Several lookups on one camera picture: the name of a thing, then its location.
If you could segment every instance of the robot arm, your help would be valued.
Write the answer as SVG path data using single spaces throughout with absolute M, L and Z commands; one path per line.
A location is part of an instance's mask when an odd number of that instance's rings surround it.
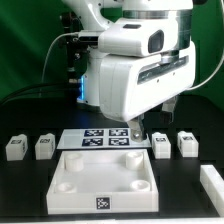
M 98 39 L 89 48 L 85 91 L 90 86 L 89 98 L 95 94 L 102 113 L 127 122 L 133 140 L 142 141 L 144 113 L 193 85 L 192 0 L 62 1 L 82 22 L 79 37 Z M 114 24 L 100 14 L 120 6 L 123 18 Z

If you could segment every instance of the small white block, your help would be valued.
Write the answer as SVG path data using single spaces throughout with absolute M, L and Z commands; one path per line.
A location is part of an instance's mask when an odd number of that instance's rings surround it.
M 224 180 L 212 165 L 202 165 L 200 182 L 221 217 L 224 217 Z
M 51 159 L 55 150 L 55 136 L 41 135 L 35 145 L 36 159 Z
M 28 148 L 26 135 L 13 136 L 6 146 L 8 161 L 23 160 Z
M 170 159 L 171 144 L 166 134 L 156 132 L 152 135 L 152 149 L 156 159 Z
M 183 157 L 198 157 L 199 144 L 191 132 L 179 132 L 177 146 Z

